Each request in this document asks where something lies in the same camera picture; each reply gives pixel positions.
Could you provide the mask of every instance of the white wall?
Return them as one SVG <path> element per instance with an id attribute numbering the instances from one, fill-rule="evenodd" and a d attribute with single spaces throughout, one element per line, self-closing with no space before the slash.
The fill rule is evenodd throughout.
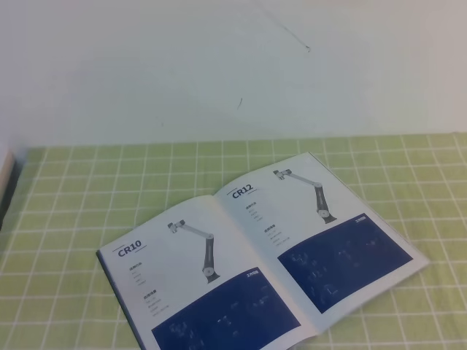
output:
<path id="1" fill-rule="evenodd" d="M 467 131 L 466 18 L 466 0 L 3 0 L 0 139 Z"/>

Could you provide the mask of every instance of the open booklet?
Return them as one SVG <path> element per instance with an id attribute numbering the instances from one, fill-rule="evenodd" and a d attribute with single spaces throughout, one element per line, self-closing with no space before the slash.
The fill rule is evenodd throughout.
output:
<path id="1" fill-rule="evenodd" d="M 97 253 L 142 349 L 283 350 L 428 264 L 309 153 Z"/>

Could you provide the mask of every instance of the green grid pattern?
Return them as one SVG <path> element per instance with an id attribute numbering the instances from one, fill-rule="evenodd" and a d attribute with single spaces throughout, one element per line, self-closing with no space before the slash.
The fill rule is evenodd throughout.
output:
<path id="1" fill-rule="evenodd" d="M 0 348 L 137 349 L 95 251 L 307 151 L 432 264 L 296 349 L 467 349 L 467 133 L 33 149 L 0 232 Z"/>

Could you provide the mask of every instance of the table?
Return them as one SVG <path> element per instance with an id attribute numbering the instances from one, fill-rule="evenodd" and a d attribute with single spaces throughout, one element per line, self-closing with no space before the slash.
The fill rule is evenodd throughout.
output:
<path id="1" fill-rule="evenodd" d="M 467 133 L 31 149 L 0 232 L 0 347 L 137 348 L 96 250 L 307 151 L 432 263 L 296 349 L 467 349 Z"/>

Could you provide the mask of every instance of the robot arm illustration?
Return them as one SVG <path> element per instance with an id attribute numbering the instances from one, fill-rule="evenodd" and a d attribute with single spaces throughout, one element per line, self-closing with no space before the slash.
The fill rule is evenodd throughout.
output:
<path id="1" fill-rule="evenodd" d="M 285 179 L 285 176 L 287 175 L 296 180 L 302 181 L 305 184 L 310 184 L 311 186 L 313 186 L 314 191 L 316 192 L 316 206 L 317 206 L 316 212 L 318 213 L 318 215 L 320 215 L 320 217 L 324 219 L 324 222 L 326 224 L 336 220 L 336 218 L 333 217 L 331 213 L 329 213 L 328 204 L 326 203 L 326 199 L 324 198 L 324 191 L 323 191 L 322 184 L 320 184 L 319 182 L 314 182 L 314 181 L 305 179 L 301 176 L 295 175 L 292 173 L 290 169 L 287 169 L 284 171 L 274 170 L 274 174 L 279 178 L 279 180 Z"/>
<path id="2" fill-rule="evenodd" d="M 169 229 L 172 231 L 172 233 L 176 233 L 179 228 L 182 228 L 185 231 L 195 233 L 196 235 L 206 239 L 206 254 L 204 255 L 203 273 L 207 278 L 207 283 L 211 283 L 212 281 L 218 279 L 220 276 L 216 274 L 216 271 L 214 271 L 214 235 L 211 233 L 205 233 L 194 227 L 186 225 L 184 220 L 180 220 L 179 222 L 175 223 L 171 222 L 167 226 L 169 226 Z"/>

